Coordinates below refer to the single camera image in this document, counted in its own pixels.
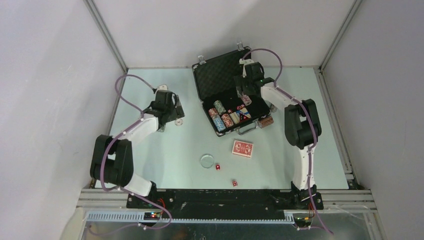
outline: aluminum frame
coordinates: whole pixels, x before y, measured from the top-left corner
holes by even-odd
[[[87,9],[93,17],[94,22],[100,30],[100,33],[103,35],[107,45],[109,46],[113,56],[115,57],[117,63],[122,69],[123,73],[127,73],[128,67],[125,64],[125,61],[119,51],[118,46],[111,33],[109,32],[107,25],[105,24],[94,0],[84,0]],[[343,21],[339,31],[337,32],[330,48],[328,49],[324,59],[322,60],[319,66],[315,66],[315,75],[321,90],[322,97],[324,99],[325,107],[327,110],[327,114],[330,117],[331,127],[334,133],[334,137],[336,139],[337,148],[339,150],[339,154],[343,159],[343,167],[346,174],[346,179],[354,180],[354,171],[355,168],[351,163],[349,158],[348,150],[342,135],[342,131],[340,129],[340,124],[337,119],[336,111],[329,95],[329,90],[327,84],[325,82],[324,70],[330,61],[335,49],[340,43],[343,35],[348,29],[352,19],[357,13],[361,3],[363,0],[355,0],[347,14],[346,18]],[[122,90],[125,81],[122,81],[120,90]],[[111,116],[109,122],[109,131],[113,123],[113,119],[116,113],[116,109],[118,107],[119,98],[116,98],[113,114]],[[377,207],[374,202],[374,198],[371,194],[370,190],[320,190],[322,195],[322,200],[324,203],[324,210],[319,210],[320,213],[326,214],[353,214],[353,213],[363,213],[364,220],[367,222],[368,233],[371,239],[387,239],[385,236],[384,229],[382,227],[380,217],[377,212]],[[79,196],[79,200],[76,204],[77,208],[82,208],[85,210],[86,214],[89,211],[128,211],[126,208],[127,204],[127,194],[118,191],[112,190],[110,192],[104,192],[102,189],[82,189],[81,194]],[[149,211],[151,209],[138,209],[139,211]],[[299,214],[306,213],[305,210],[287,210],[286,213],[290,214]],[[80,236],[83,235],[85,230],[84,226],[87,219],[84,219],[83,225],[81,228]]]

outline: poker chip case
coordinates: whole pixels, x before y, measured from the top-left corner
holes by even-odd
[[[234,113],[239,110],[238,107],[244,104],[237,95],[234,76],[239,76],[243,73],[243,65],[239,64],[239,60],[250,50],[249,47],[244,47],[243,49],[234,50],[196,63],[191,67],[205,118],[208,118],[218,137],[248,125],[257,124],[258,120],[266,118],[271,113],[270,108],[260,96],[249,95],[251,104],[243,106],[246,108],[247,116],[249,117],[238,123],[234,122],[232,126],[226,127],[224,130],[217,129],[213,118],[209,114],[209,110],[215,108],[215,101],[222,103],[226,111],[224,114]]]

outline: white table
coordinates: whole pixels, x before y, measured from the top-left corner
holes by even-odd
[[[265,68],[265,76],[273,77],[278,68]],[[202,110],[190,68],[130,69],[129,74],[144,78],[154,87],[166,84],[178,94],[185,112],[183,124],[166,125],[164,132],[155,132],[139,145],[133,146],[134,170],[137,174],[166,189],[290,189],[293,177],[295,147],[284,135],[284,113],[272,114],[274,124],[243,136],[236,132],[217,137]],[[278,81],[298,99],[313,99],[321,121],[322,135],[315,149],[314,177],[319,189],[347,189],[342,161],[332,133],[323,98],[313,68],[288,67]],[[141,81],[128,77],[122,95],[130,102],[147,107],[154,94]],[[132,124],[139,113],[120,101],[111,134]],[[232,154],[234,140],[254,144],[252,158]],[[203,168],[200,158],[211,154],[221,169]]]

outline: cable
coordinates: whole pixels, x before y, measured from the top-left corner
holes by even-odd
[[[119,231],[121,231],[121,230],[123,230],[123,229],[126,229],[126,228],[128,228],[128,227],[133,227],[133,226],[139,226],[139,227],[141,227],[141,226],[143,226],[143,229],[152,229],[152,230],[158,230],[158,229],[163,229],[163,228],[166,228],[169,224],[171,224],[171,222],[173,221],[173,218],[172,218],[172,215],[171,215],[171,213],[166,209],[166,208],[164,208],[163,206],[160,206],[160,205],[158,205],[158,204],[156,204],[156,203],[154,203],[154,202],[152,202],[152,201],[150,201],[150,200],[148,200],[148,199],[146,199],[145,197],[143,197],[143,196],[141,196],[141,195],[138,195],[138,194],[136,194],[136,193],[134,193],[134,192],[131,192],[131,191],[128,191],[127,189],[125,189],[125,188],[120,188],[120,187],[118,187],[118,186],[114,186],[114,187],[110,187],[110,188],[107,188],[106,186],[105,186],[105,164],[106,164],[106,159],[108,158],[108,153],[109,153],[109,151],[111,150],[111,148],[112,148],[112,146],[113,146],[113,144],[120,138],[120,137],[122,137],[123,135],[125,135],[126,134],[126,132],[128,132],[128,131],[130,131],[132,128],[134,128],[137,124],[139,124],[142,120],[143,120],[143,117],[144,117],[144,112],[138,107],[138,106],[136,106],[136,105],[134,105],[134,104],[132,104],[131,102],[129,102],[128,100],[126,100],[122,95],[121,95],[121,93],[120,93],[120,91],[119,91],[119,89],[118,89],[118,83],[120,82],[120,80],[122,80],[122,79],[124,79],[124,78],[126,78],[126,77],[134,77],[134,78],[137,78],[137,79],[139,79],[139,80],[141,80],[143,83],[145,83],[149,88],[151,88],[152,90],[153,90],[153,92],[155,92],[155,89],[152,87],[152,85],[150,85],[148,82],[146,82],[144,79],[142,79],[141,77],[139,77],[139,76],[137,76],[137,75],[133,75],[133,74],[124,74],[124,75],[122,75],[122,76],[120,76],[120,77],[118,77],[118,79],[116,79],[116,82],[115,82],[115,92],[118,94],[118,96],[119,96],[119,98],[120,99],[122,99],[125,103],[127,103],[128,105],[130,105],[131,107],[133,107],[133,108],[135,108],[135,109],[137,109],[139,112],[140,112],[140,119],[137,119],[133,124],[131,124],[129,127],[127,127],[125,130],[123,130],[123,131],[121,131],[118,135],[116,135],[113,139],[112,139],[112,141],[110,141],[110,143],[107,145],[107,147],[106,147],[106,150],[104,151],[104,154],[103,154],[103,159],[102,159],[102,161],[101,161],[101,165],[100,165],[100,184],[101,184],[101,188],[104,190],[104,191],[106,191],[106,192],[109,192],[109,191],[111,191],[111,190],[114,190],[114,189],[119,189],[119,190],[122,190],[123,192],[125,192],[125,193],[128,193],[128,194],[130,194],[130,195],[132,195],[132,196],[136,196],[137,198],[139,198],[139,199],[141,199],[141,200],[143,200],[143,201],[145,201],[146,203],[148,203],[148,204],[151,204],[151,205],[153,205],[153,206],[155,206],[155,207],[157,207],[157,208],[159,208],[159,209],[161,209],[163,212],[165,212],[166,214],[168,214],[168,217],[169,217],[169,221],[165,224],[165,225],[163,225],[163,226],[159,226],[159,227],[153,227],[153,226],[146,226],[146,225],[143,225],[143,224],[141,224],[141,223],[131,223],[131,224],[128,224],[128,225],[125,225],[125,226],[122,226],[122,227],[120,227],[120,228],[118,228],[118,229],[116,229],[116,230],[113,230],[113,231],[111,231],[111,232],[107,232],[107,233],[95,233],[95,232],[93,232],[93,231],[91,231],[91,229],[88,229],[88,231],[91,233],[91,234],[93,234],[93,235],[95,235],[95,236],[108,236],[108,235],[111,235],[111,234],[114,234],[114,233],[117,233],[117,232],[119,232]]]
[[[274,87],[275,87],[275,89],[277,91],[279,91],[280,93],[282,93],[283,95],[285,95],[287,98],[289,98],[293,102],[299,104],[299,106],[302,108],[302,110],[303,110],[303,112],[304,112],[304,114],[306,116],[307,122],[309,123],[309,127],[310,127],[310,129],[312,131],[312,137],[313,137],[313,144],[312,144],[312,146],[309,146],[308,149],[307,149],[308,158],[309,158],[309,167],[308,167],[308,174],[307,174],[307,191],[309,193],[309,199],[311,199],[310,202],[312,203],[313,210],[315,211],[316,216],[318,217],[319,222],[322,225],[322,228],[326,232],[328,232],[329,234],[334,235],[334,232],[332,232],[331,230],[329,230],[327,228],[327,226],[324,224],[323,220],[321,219],[320,215],[318,214],[317,207],[315,206],[315,202],[313,201],[312,192],[311,192],[312,149],[315,148],[315,146],[317,145],[317,134],[315,133],[315,129],[314,129],[314,125],[312,123],[311,117],[309,116],[309,113],[306,110],[305,106],[299,100],[297,100],[295,97],[293,97],[292,95],[290,95],[288,92],[282,90],[281,88],[279,88],[277,86],[277,80],[279,79],[279,77],[280,77],[280,75],[281,75],[281,73],[283,71],[283,62],[281,61],[281,58],[278,56],[278,54],[275,53],[272,50],[267,49],[267,48],[256,48],[256,49],[250,50],[248,53],[246,53],[243,56],[242,59],[244,60],[245,57],[247,57],[247,55],[249,55],[250,53],[255,52],[255,51],[266,51],[266,52],[272,53],[278,59],[278,62],[279,62],[279,72],[278,72],[277,77],[275,78]]]

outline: metal latch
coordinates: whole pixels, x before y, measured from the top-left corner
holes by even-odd
[[[237,42],[237,48],[239,51],[243,51],[245,48],[243,47],[242,41]]]
[[[203,57],[203,55],[197,56],[197,58],[199,59],[199,63],[200,63],[200,65],[205,64],[205,63],[206,63],[205,58]]]

